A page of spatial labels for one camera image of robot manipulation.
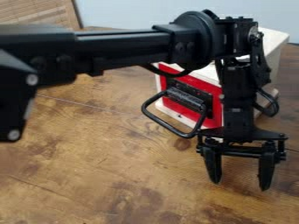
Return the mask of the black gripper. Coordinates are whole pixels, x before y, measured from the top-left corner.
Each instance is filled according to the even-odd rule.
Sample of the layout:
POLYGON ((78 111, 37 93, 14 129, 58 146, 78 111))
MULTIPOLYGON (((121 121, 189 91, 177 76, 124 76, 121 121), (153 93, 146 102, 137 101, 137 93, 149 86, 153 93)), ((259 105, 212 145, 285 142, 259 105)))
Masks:
POLYGON ((259 188, 265 191, 271 186, 276 161, 285 159, 285 140, 284 133, 255 125, 252 109, 225 111, 223 126, 199 133, 197 152, 203 156, 211 182, 220 182, 221 155, 257 158, 259 188))

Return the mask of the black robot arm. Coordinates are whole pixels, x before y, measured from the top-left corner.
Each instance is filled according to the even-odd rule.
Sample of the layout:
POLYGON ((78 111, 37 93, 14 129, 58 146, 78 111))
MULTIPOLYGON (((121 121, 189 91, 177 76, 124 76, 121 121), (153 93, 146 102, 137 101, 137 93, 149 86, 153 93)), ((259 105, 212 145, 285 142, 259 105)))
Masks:
POLYGON ((73 32, 46 24, 0 24, 0 142, 20 140, 38 88, 69 84, 78 74, 140 66, 177 80, 215 65, 221 87, 223 124, 195 126, 178 137, 197 140, 212 182, 221 178, 225 156, 259 161, 259 187, 271 186, 276 164, 285 160, 285 135, 260 129, 253 113, 273 116, 279 104, 257 104, 268 94, 271 68, 257 22, 186 11, 169 24, 141 31, 73 32))

